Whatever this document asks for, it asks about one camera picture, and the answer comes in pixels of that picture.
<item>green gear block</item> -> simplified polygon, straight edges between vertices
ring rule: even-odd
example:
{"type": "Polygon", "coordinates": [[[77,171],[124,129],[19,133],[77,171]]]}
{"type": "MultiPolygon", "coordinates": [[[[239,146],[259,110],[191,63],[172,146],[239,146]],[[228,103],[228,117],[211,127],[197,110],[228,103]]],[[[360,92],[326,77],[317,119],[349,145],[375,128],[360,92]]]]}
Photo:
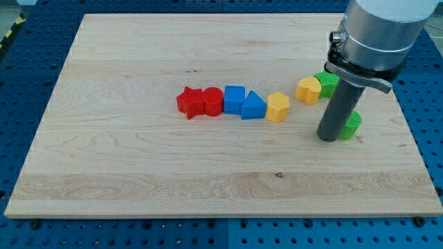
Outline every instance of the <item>green gear block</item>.
{"type": "Polygon", "coordinates": [[[340,78],[333,74],[328,73],[327,71],[323,71],[321,73],[317,73],[314,75],[314,77],[317,78],[318,81],[320,81],[321,84],[321,92],[318,96],[319,99],[321,98],[331,98],[332,94],[335,91],[335,88],[337,86],[338,81],[340,78]]]}
{"type": "Polygon", "coordinates": [[[345,124],[345,128],[340,133],[338,139],[348,140],[354,137],[355,131],[361,124],[361,116],[358,112],[353,111],[345,124]]]}

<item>red cylinder block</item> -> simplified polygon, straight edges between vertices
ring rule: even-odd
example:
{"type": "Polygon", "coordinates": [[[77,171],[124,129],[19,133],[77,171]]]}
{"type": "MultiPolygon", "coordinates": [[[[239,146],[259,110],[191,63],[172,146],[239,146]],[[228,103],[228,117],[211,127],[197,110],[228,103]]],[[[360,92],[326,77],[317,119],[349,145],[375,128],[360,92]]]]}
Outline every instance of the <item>red cylinder block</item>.
{"type": "Polygon", "coordinates": [[[211,117],[218,116],[223,113],[223,91],[217,87],[208,87],[201,94],[201,98],[205,104],[205,114],[211,117]]]}

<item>plastic block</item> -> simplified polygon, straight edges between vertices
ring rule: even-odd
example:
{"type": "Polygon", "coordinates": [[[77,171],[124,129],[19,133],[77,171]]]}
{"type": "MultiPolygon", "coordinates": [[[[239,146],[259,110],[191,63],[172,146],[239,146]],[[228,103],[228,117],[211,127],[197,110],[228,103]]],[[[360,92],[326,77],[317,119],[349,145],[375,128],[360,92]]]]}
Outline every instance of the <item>plastic block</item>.
{"type": "Polygon", "coordinates": [[[188,119],[204,114],[204,102],[201,98],[201,89],[185,87],[183,93],[177,96],[179,111],[186,113],[188,119]]]}
{"type": "Polygon", "coordinates": [[[224,113],[241,115],[245,93],[244,86],[225,86],[224,113]]]}
{"type": "Polygon", "coordinates": [[[289,111],[289,97],[283,93],[268,95],[268,109],[266,118],[272,122],[280,122],[286,119],[289,111]]]}
{"type": "Polygon", "coordinates": [[[317,73],[314,77],[317,78],[317,80],[319,80],[321,84],[321,92],[318,98],[330,99],[340,78],[333,73],[328,73],[327,71],[317,73]]]}
{"type": "Polygon", "coordinates": [[[358,112],[353,111],[345,124],[345,128],[341,132],[338,139],[348,140],[354,137],[356,130],[361,124],[361,116],[358,112]]]}
{"type": "Polygon", "coordinates": [[[223,91],[217,87],[209,87],[203,91],[201,98],[205,104],[205,114],[211,117],[223,113],[223,91]]]}
{"type": "Polygon", "coordinates": [[[249,91],[242,107],[242,119],[264,118],[266,102],[255,91],[249,91]]]}
{"type": "Polygon", "coordinates": [[[320,82],[315,77],[302,78],[298,82],[295,97],[306,104],[316,104],[321,92],[320,82]]]}

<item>blue table surface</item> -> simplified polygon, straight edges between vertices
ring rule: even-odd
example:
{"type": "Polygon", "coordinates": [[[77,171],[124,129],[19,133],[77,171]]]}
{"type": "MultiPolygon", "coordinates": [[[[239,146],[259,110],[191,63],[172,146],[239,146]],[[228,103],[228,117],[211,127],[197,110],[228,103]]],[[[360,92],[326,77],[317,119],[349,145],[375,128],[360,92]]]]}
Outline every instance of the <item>blue table surface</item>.
{"type": "MultiPolygon", "coordinates": [[[[344,12],[346,6],[347,0],[38,1],[0,63],[0,248],[443,248],[442,217],[16,221],[3,216],[84,13],[344,12]]],[[[393,82],[440,200],[442,66],[423,31],[393,82]]]]}

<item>blue block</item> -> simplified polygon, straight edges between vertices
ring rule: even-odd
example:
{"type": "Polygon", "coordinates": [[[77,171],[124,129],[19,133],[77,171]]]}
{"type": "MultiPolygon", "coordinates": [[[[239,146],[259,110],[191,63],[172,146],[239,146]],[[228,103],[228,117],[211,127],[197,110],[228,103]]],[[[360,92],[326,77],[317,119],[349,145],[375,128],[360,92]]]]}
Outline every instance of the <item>blue block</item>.
{"type": "Polygon", "coordinates": [[[244,86],[225,86],[223,112],[241,115],[245,93],[244,86]]]}
{"type": "Polygon", "coordinates": [[[264,118],[266,102],[255,91],[250,91],[242,107],[242,119],[264,118]]]}

